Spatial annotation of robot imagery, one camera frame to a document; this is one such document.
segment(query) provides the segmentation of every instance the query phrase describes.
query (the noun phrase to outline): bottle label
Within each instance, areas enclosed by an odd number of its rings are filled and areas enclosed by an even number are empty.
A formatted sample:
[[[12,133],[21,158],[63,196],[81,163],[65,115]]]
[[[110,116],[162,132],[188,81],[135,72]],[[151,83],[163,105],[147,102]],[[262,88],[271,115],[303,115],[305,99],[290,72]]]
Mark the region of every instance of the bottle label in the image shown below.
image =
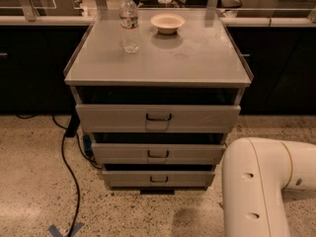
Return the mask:
[[[134,29],[138,27],[138,17],[125,18],[120,17],[120,25],[123,28]]]

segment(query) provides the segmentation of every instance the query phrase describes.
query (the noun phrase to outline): plastic water bottle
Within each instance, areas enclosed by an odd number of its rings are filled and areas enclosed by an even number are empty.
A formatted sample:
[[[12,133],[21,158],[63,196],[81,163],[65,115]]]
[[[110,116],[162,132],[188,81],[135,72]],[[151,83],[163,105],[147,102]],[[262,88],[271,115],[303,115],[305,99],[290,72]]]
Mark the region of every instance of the plastic water bottle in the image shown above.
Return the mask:
[[[120,45],[125,52],[139,51],[139,28],[137,6],[132,0],[123,0],[120,9]]]

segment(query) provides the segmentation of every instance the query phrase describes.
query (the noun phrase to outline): drawer unit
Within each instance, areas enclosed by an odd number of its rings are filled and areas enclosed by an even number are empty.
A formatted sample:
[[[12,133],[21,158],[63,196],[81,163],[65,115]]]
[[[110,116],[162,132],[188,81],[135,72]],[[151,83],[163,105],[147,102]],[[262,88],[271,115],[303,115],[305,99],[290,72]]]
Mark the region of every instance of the drawer unit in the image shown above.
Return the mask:
[[[228,132],[236,106],[77,105],[87,132]]]
[[[121,50],[107,10],[67,70],[81,126],[110,188],[207,189],[251,72],[216,15],[176,10],[186,23],[162,37],[150,19],[165,12],[138,13],[139,53]]]

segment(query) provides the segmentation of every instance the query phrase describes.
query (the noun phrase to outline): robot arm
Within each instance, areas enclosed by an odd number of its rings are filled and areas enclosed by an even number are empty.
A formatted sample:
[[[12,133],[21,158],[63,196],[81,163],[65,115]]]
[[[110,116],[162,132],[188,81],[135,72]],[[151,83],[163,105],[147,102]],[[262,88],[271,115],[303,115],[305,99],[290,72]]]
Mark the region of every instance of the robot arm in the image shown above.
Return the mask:
[[[289,237],[281,190],[315,190],[315,164],[312,144],[235,140],[222,167],[225,236]]]

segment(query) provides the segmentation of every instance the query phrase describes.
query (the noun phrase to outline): speckled floor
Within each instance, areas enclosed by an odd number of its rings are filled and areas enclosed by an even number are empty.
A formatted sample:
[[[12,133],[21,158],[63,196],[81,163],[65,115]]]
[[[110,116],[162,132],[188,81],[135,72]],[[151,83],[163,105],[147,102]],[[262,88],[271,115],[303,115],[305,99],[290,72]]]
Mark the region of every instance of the speckled floor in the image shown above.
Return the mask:
[[[56,117],[67,125],[70,117]],[[0,236],[64,236],[76,193],[61,157],[64,130],[51,117],[0,116]],[[227,144],[260,136],[316,144],[316,117],[239,117]],[[83,159],[76,138],[65,141],[65,156],[81,190],[79,236],[223,236],[220,168],[207,191],[141,195],[111,191],[98,170]],[[285,210],[292,236],[316,236],[316,193],[286,192]]]

